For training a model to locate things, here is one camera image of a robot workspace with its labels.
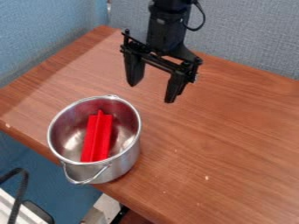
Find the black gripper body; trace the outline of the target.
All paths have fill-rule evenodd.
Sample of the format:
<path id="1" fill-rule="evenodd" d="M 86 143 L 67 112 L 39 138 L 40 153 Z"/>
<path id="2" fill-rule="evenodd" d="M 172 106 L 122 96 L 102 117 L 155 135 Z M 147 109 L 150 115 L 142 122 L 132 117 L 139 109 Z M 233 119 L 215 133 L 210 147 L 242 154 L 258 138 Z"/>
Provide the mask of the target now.
<path id="1" fill-rule="evenodd" d="M 188 26 L 190 15 L 190 7 L 151 7 L 144 39 L 134 37 L 126 29 L 120 52 L 123 55 L 126 53 L 140 55 L 144 64 L 160 68 L 170 74 L 184 74 L 188 82 L 194 82 L 202 59 L 186 47 L 183 41 L 186 31 L 196 32 L 203 24 L 191 28 Z"/>

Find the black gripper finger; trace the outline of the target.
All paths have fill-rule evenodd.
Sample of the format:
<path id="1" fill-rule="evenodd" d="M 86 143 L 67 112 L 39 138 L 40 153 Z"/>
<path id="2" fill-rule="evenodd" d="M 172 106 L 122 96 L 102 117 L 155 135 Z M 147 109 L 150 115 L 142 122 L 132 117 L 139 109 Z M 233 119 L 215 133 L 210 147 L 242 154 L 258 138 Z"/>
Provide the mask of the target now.
<path id="1" fill-rule="evenodd" d="M 188 83 L 187 76 L 183 73 L 171 74 L 164 96 L 166 103 L 175 102 L 176 96 L 183 93 L 187 83 Z"/>
<path id="2" fill-rule="evenodd" d="M 146 62 L 140 55 L 126 53 L 126 80 L 131 87 L 134 87 L 144 78 Z"/>

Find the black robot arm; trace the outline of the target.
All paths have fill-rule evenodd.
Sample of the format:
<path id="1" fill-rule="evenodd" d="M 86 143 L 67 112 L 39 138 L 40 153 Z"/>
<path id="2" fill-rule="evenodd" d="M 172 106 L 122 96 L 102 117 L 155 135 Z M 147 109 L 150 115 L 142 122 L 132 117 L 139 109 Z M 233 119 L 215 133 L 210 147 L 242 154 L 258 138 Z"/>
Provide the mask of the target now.
<path id="1" fill-rule="evenodd" d="M 124 55 L 126 80 L 134 87 L 144 78 L 146 64 L 164 70 L 168 80 L 164 102 L 172 103 L 186 85 L 196 80 L 203 63 L 183 41 L 186 31 L 196 32 L 206 23 L 199 0 L 152 0 L 146 42 L 134 38 L 126 29 L 120 52 Z"/>

